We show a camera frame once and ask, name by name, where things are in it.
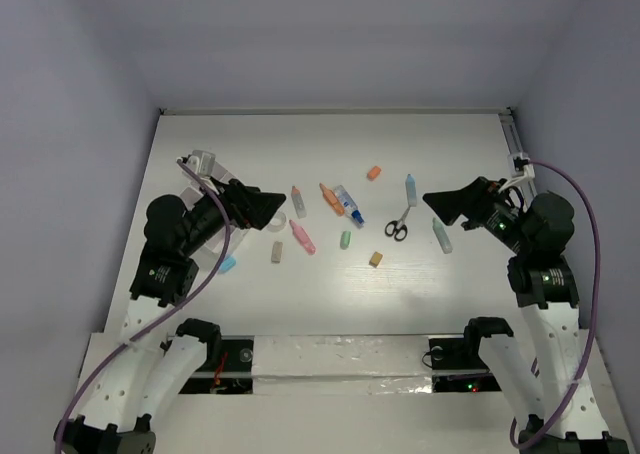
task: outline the blue bottle cap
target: blue bottle cap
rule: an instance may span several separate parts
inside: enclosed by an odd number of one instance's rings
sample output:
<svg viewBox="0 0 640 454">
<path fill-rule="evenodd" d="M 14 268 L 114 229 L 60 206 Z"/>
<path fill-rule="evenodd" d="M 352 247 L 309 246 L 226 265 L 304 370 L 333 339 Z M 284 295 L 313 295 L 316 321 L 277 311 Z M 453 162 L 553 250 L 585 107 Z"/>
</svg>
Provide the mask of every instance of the blue bottle cap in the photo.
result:
<svg viewBox="0 0 640 454">
<path fill-rule="evenodd" d="M 230 271 L 233 266 L 236 265 L 236 260 L 233 256 L 227 257 L 222 264 L 220 264 L 220 269 L 218 271 L 220 273 L 225 273 Z"/>
<path fill-rule="evenodd" d="M 353 211 L 353 213 L 351 214 L 351 217 L 353 217 L 358 224 L 360 224 L 361 226 L 364 225 L 364 219 L 362 219 L 362 216 L 360 215 L 360 211 Z"/>
</svg>

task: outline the yellow eraser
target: yellow eraser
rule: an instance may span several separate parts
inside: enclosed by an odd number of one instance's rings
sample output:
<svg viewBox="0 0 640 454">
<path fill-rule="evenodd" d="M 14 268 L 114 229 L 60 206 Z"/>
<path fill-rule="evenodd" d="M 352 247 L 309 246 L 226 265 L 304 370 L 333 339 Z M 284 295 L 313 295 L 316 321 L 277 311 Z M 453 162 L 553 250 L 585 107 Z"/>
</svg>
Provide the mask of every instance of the yellow eraser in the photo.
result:
<svg viewBox="0 0 640 454">
<path fill-rule="evenodd" d="M 376 251 L 373 253 L 373 256 L 371 256 L 371 259 L 369 259 L 369 264 L 371 264 L 373 267 L 378 267 L 378 264 L 380 264 L 381 260 L 382 254 Z"/>
<path fill-rule="evenodd" d="M 369 178 L 370 181 L 373 181 L 376 177 L 378 177 L 381 170 L 382 169 L 380 169 L 378 166 L 373 166 L 371 170 L 367 173 L 367 177 Z"/>
</svg>

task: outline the orange eraser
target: orange eraser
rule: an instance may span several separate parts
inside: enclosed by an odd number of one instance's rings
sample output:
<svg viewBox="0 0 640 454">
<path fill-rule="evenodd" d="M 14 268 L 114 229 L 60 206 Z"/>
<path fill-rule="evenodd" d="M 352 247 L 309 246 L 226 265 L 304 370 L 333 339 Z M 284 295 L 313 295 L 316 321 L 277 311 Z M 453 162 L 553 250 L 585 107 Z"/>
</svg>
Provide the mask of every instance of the orange eraser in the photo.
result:
<svg viewBox="0 0 640 454">
<path fill-rule="evenodd" d="M 369 172 L 367 172 L 367 177 L 369 180 L 373 181 L 376 177 L 380 175 L 380 169 L 378 166 L 373 166 Z"/>
</svg>

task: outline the white cable clip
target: white cable clip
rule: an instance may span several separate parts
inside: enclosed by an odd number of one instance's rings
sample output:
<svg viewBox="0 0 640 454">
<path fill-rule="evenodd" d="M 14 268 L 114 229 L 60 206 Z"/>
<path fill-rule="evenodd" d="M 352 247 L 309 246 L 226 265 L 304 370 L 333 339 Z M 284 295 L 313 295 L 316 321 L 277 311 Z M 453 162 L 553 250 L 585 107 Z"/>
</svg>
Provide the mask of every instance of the white cable clip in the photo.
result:
<svg viewBox="0 0 640 454">
<path fill-rule="evenodd" d="M 132 341 L 128 337 L 121 339 L 120 344 L 127 346 L 129 349 L 136 349 L 138 347 L 138 341 Z"/>
<path fill-rule="evenodd" d="M 510 187 L 516 187 L 535 179 L 536 173 L 533 171 L 533 165 L 522 161 L 529 161 L 529 155 L 526 152 L 516 152 L 509 156 L 511 179 L 505 182 L 498 192 L 504 192 Z"/>
<path fill-rule="evenodd" d="M 205 181 L 210 188 L 213 188 L 213 183 L 210 181 L 210 178 L 213 176 L 213 168 L 216 164 L 215 154 L 196 149 L 188 156 L 179 157 L 177 160 L 184 163 L 196 176 Z M 182 174 L 189 179 L 192 185 L 199 188 L 198 183 L 189 177 L 189 174 L 184 171 Z"/>
</svg>

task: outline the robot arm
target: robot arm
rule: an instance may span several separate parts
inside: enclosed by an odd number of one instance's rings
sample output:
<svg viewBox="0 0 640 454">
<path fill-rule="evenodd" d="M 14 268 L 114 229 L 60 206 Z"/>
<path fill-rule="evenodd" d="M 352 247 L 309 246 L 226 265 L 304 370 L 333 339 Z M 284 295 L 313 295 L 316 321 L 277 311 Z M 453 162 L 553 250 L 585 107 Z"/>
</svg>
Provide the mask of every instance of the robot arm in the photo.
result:
<svg viewBox="0 0 640 454">
<path fill-rule="evenodd" d="M 509 283 L 533 339 L 540 378 L 528 370 L 504 319 L 472 319 L 465 328 L 465 354 L 480 357 L 494 374 L 522 429 L 523 444 L 514 444 L 522 452 L 628 453 L 623 440 L 609 435 L 586 371 L 576 380 L 582 357 L 578 293 L 562 256 L 574 232 L 573 208 L 550 192 L 537 195 L 526 210 L 517 192 L 516 206 L 510 193 L 533 177 L 533 169 L 524 154 L 512 161 L 512 172 L 520 174 L 515 181 L 479 177 L 459 191 L 429 193 L 423 200 L 445 224 L 463 215 L 465 230 L 484 227 L 514 252 Z M 567 407 L 556 413 L 567 396 Z M 536 442 L 527 442 L 533 437 Z"/>
<path fill-rule="evenodd" d="M 286 199 L 284 194 L 260 192 L 237 179 L 228 183 L 215 179 L 210 175 L 212 154 L 194 151 L 181 162 L 217 192 L 205 194 L 191 210 L 174 195 L 159 197 L 147 208 L 146 243 L 118 337 L 121 353 L 96 379 L 77 417 L 58 426 L 56 437 L 62 429 L 67 454 L 153 452 L 153 423 L 195 370 L 219 358 L 220 328 L 187 319 L 176 329 L 174 316 L 136 342 L 129 339 L 179 306 L 190 292 L 198 273 L 190 256 L 225 225 L 211 194 L 240 229 L 262 229 Z"/>
</svg>

